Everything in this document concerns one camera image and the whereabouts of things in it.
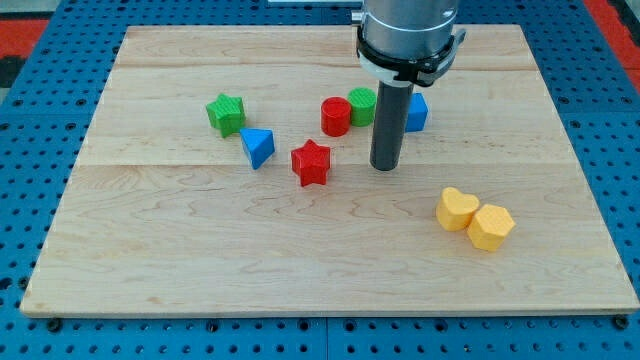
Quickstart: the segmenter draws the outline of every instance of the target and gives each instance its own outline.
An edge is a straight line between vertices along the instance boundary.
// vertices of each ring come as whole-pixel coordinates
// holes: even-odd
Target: plastic block
[[[473,214],[480,206],[478,197],[463,194],[454,187],[442,190],[436,207],[436,218],[447,231],[458,231],[469,226]]]
[[[413,96],[411,97],[411,105],[409,105],[409,116],[407,118],[407,125],[404,131],[422,131],[424,129],[424,124],[427,122],[428,114],[429,107],[424,101],[424,97],[422,96],[422,94],[413,94]]]
[[[244,106],[240,97],[220,94],[216,101],[207,104],[206,109],[211,126],[220,130],[223,138],[244,127]]]
[[[276,151],[273,131],[268,129],[240,129],[242,148],[247,154],[251,167],[257,170]]]
[[[322,131],[329,136],[342,136],[351,126],[351,104],[341,97],[330,97],[322,103]]]
[[[475,213],[467,234],[476,248],[496,251],[515,226],[507,209],[487,204]]]
[[[303,147],[291,151],[291,166],[300,176],[300,186],[325,185],[331,167],[331,148],[307,140]]]
[[[367,126],[373,122],[376,111],[376,93],[368,88],[355,88],[347,96],[351,103],[351,125]]]

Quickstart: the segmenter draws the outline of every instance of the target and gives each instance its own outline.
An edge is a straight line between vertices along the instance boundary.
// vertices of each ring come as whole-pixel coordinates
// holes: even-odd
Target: yellow hexagon block
[[[473,246],[487,251],[496,251],[516,226],[507,209],[484,205],[476,211],[467,229]]]
[[[463,194],[454,187],[442,190],[436,207],[436,218],[447,231],[458,231],[469,226],[473,213],[480,206],[478,197]]]

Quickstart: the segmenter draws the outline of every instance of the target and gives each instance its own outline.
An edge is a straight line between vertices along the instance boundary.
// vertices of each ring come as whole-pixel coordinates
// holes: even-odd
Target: wooden table surface
[[[22,311],[34,317],[610,314],[639,307],[518,26],[465,26],[432,116],[400,166],[368,163],[371,128],[320,130],[320,104],[376,89],[350,27],[131,27]],[[251,170],[204,105],[242,96],[274,130]],[[331,146],[326,186],[290,151]],[[442,188],[507,207],[502,248],[435,219]]]

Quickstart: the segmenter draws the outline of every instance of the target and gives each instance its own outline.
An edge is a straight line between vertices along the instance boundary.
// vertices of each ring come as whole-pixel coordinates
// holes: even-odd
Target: blue block
[[[266,129],[240,129],[242,148],[251,161],[251,167],[257,170],[276,150],[273,132]]]
[[[409,105],[407,126],[404,128],[404,131],[422,131],[424,129],[424,124],[427,122],[427,114],[429,114],[429,108],[427,107],[427,103],[424,101],[422,94],[413,94],[413,97],[411,98],[411,105]]]

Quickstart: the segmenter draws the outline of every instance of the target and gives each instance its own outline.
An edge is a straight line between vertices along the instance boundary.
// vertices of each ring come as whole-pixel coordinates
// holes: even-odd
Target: blue pegboard
[[[266,0],[66,0],[0,107],[0,358],[633,358],[640,317],[32,320],[18,306],[128,25],[348,24]],[[520,24],[636,290],[640,98],[580,1],[463,0]]]

